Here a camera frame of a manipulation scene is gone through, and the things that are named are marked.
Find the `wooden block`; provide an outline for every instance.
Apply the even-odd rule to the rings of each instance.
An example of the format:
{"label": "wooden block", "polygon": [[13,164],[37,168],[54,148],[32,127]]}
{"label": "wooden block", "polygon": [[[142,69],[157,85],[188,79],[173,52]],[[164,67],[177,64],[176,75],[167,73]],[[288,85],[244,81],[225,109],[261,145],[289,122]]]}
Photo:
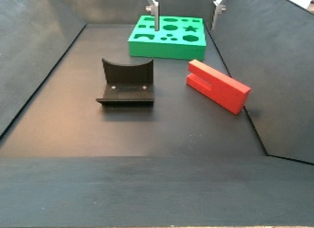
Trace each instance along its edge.
{"label": "wooden block", "polygon": [[232,114],[237,114],[247,101],[249,87],[229,78],[204,63],[188,63],[187,84],[211,98]]}

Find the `red block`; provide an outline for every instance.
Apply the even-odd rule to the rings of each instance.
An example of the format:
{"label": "red block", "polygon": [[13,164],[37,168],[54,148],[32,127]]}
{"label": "red block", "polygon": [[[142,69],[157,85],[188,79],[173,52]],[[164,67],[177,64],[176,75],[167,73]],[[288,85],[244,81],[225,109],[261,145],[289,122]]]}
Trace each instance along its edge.
{"label": "red block", "polygon": [[231,113],[237,114],[245,103],[249,87],[221,72],[193,60],[188,63],[187,84],[209,97]]}

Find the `shape hole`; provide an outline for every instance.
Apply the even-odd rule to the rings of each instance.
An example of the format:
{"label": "shape hole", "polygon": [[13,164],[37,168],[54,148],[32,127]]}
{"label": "shape hole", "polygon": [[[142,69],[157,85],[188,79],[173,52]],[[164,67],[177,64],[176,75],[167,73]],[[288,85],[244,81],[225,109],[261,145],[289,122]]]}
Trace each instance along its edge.
{"label": "shape hole", "polygon": [[177,21],[176,18],[164,18],[163,20],[167,21],[167,22],[176,22]]}
{"label": "shape hole", "polygon": [[188,26],[188,27],[184,27],[184,30],[185,30],[185,32],[188,32],[188,31],[196,32],[197,28],[192,27],[192,26]]}
{"label": "shape hole", "polygon": [[142,20],[145,20],[145,21],[154,21],[153,17],[145,17]]}
{"label": "shape hole", "polygon": [[146,40],[152,40],[153,37],[154,37],[153,34],[134,34],[133,39],[142,38],[142,39],[146,39]]}
{"label": "shape hole", "polygon": [[169,30],[169,31],[177,30],[177,26],[167,25],[167,26],[163,27],[163,29],[164,29],[164,30]]}
{"label": "shape hole", "polygon": [[185,35],[183,36],[183,40],[193,42],[199,40],[199,37],[193,36],[193,35]]}

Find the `gray wall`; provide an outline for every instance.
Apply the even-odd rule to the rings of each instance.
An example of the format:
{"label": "gray wall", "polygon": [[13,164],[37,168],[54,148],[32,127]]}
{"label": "gray wall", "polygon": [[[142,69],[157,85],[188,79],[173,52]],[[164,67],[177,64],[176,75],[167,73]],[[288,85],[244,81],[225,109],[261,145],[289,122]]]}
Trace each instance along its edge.
{"label": "gray wall", "polygon": [[287,0],[229,0],[213,40],[268,154],[314,163],[314,15]]}
{"label": "gray wall", "polygon": [[[134,24],[148,15],[146,0],[64,0],[88,24]],[[156,0],[160,15],[201,17],[212,13],[213,0]]]}
{"label": "gray wall", "polygon": [[0,0],[0,135],[82,27],[60,0]]}

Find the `black surface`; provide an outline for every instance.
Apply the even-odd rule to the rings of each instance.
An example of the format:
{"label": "black surface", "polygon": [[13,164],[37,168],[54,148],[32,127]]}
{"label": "black surface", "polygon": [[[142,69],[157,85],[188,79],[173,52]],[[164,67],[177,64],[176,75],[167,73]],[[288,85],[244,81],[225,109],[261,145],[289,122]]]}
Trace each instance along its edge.
{"label": "black surface", "polygon": [[314,225],[314,167],[268,157],[2,158],[0,181],[0,227]]}
{"label": "black surface", "polygon": [[0,136],[78,35],[61,0],[0,0]]}
{"label": "black surface", "polygon": [[153,60],[133,65],[102,61],[105,87],[102,98],[96,101],[102,105],[130,107],[133,104],[153,103]]}
{"label": "black surface", "polygon": [[229,0],[213,40],[267,153],[314,163],[314,16],[287,0]]}
{"label": "black surface", "polygon": [[[134,64],[133,26],[88,26],[0,144],[1,157],[263,155],[247,115],[185,84],[187,61],[154,59],[154,105],[102,108],[100,59]],[[225,72],[207,38],[204,62]]]}

